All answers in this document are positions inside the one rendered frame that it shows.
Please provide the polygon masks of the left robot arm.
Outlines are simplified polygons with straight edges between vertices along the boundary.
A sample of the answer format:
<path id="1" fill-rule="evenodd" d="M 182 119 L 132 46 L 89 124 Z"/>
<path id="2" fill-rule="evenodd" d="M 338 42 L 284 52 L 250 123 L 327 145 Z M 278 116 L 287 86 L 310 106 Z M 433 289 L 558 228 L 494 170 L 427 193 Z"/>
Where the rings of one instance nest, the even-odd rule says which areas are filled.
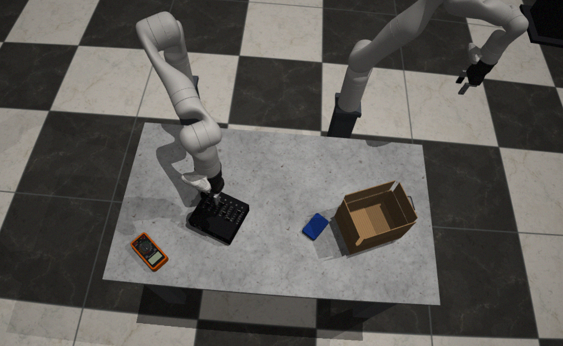
<path id="1" fill-rule="evenodd" d="M 485 20 L 503 27 L 495 30 L 486 41 L 486 48 L 497 55 L 527 31 L 527 18 L 513 4 L 500 0 L 418 0 L 392 19 L 373 39 L 356 43 L 348 58 L 348 68 L 337 101 L 340 109 L 358 109 L 373 67 L 397 49 L 417 38 L 440 4 L 448 13 L 458 17 Z M 511 20 L 511 21 L 510 21 Z"/>

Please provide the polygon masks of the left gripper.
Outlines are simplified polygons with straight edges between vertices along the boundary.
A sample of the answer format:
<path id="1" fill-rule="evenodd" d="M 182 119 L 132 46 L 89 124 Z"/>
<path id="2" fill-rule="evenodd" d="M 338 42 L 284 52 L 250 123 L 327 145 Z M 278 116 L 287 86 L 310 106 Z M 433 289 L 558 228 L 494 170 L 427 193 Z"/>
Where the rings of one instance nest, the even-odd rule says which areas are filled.
<path id="1" fill-rule="evenodd" d="M 471 61 L 471 65 L 468 70 L 462 70 L 460 76 L 458 77 L 456 83 L 461 83 L 466 75 L 468 75 L 468 82 L 465 82 L 463 87 L 461 87 L 458 92 L 459 95 L 464 95 L 464 93 L 471 87 L 479 86 L 487 73 L 493 69 L 493 67 L 498 63 L 502 54 L 497 55 L 490 52 L 486 45 L 482 48 L 478 48 L 474 43 L 469 43 L 468 45 L 468 56 Z M 479 60 L 480 59 L 480 60 Z M 473 65 L 474 64 L 474 65 Z M 474 68 L 474 69 L 473 69 Z"/>

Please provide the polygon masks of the black lighting desk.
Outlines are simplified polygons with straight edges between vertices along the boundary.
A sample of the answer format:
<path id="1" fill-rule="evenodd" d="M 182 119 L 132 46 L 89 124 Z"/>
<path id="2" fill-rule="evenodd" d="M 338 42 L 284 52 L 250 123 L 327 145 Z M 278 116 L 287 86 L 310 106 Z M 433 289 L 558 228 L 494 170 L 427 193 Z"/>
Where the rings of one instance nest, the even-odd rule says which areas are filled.
<path id="1" fill-rule="evenodd" d="M 205 193 L 188 221 L 201 232 L 230 245 L 249 212 L 249 205 L 221 192 L 216 206 L 214 194 Z"/>

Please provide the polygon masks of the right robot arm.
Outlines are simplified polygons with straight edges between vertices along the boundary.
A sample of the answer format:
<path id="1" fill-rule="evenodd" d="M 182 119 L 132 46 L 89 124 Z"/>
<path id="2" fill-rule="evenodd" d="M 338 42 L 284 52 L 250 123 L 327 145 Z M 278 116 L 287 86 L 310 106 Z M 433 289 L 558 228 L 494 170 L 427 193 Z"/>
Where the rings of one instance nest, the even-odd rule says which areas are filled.
<path id="1" fill-rule="evenodd" d="M 184 127 L 179 134 L 183 148 L 194 164 L 203 170 L 218 162 L 222 132 L 201 104 L 190 68 L 182 25 L 169 12 L 160 12 L 136 23 L 136 34 L 164 84 L 177 116 L 199 122 Z M 165 61 L 158 53 L 164 50 Z"/>

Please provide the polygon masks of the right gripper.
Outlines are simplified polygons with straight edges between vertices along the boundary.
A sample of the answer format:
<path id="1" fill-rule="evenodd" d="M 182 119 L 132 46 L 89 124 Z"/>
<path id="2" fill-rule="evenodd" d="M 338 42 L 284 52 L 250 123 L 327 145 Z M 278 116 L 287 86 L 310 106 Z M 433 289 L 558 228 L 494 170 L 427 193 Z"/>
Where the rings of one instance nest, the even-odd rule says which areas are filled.
<path id="1" fill-rule="evenodd" d="M 194 172 L 187 172 L 187 174 L 183 174 L 181 179 L 183 183 L 197 189 L 200 198 L 203 198 L 204 194 L 210 190 L 214 192 L 215 195 L 213 196 L 213 201 L 216 206 L 218 205 L 220 201 L 219 194 L 224 188 L 224 179 L 222 178 L 221 162 L 219 161 L 219 157 L 217 164 L 213 168 L 203 170 L 194 164 Z"/>

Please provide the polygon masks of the orange digital multimeter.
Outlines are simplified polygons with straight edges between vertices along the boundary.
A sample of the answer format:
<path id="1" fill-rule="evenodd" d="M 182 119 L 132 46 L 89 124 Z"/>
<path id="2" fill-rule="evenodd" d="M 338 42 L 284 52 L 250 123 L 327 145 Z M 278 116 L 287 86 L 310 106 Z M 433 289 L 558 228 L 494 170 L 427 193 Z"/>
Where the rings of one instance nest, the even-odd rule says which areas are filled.
<path id="1" fill-rule="evenodd" d="M 131 246 L 153 271 L 158 271 L 169 260 L 146 233 L 136 237 Z"/>

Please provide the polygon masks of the brown cardboard box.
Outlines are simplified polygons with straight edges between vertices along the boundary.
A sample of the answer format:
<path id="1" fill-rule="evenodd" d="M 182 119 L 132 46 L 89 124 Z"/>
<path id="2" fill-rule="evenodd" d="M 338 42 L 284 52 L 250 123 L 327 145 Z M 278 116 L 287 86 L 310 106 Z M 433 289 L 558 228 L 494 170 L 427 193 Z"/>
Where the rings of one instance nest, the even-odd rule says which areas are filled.
<path id="1" fill-rule="evenodd" d="M 416 223 L 401 183 L 390 190 L 394 182 L 345 195 L 334 217 L 350 255 L 399 239 Z"/>

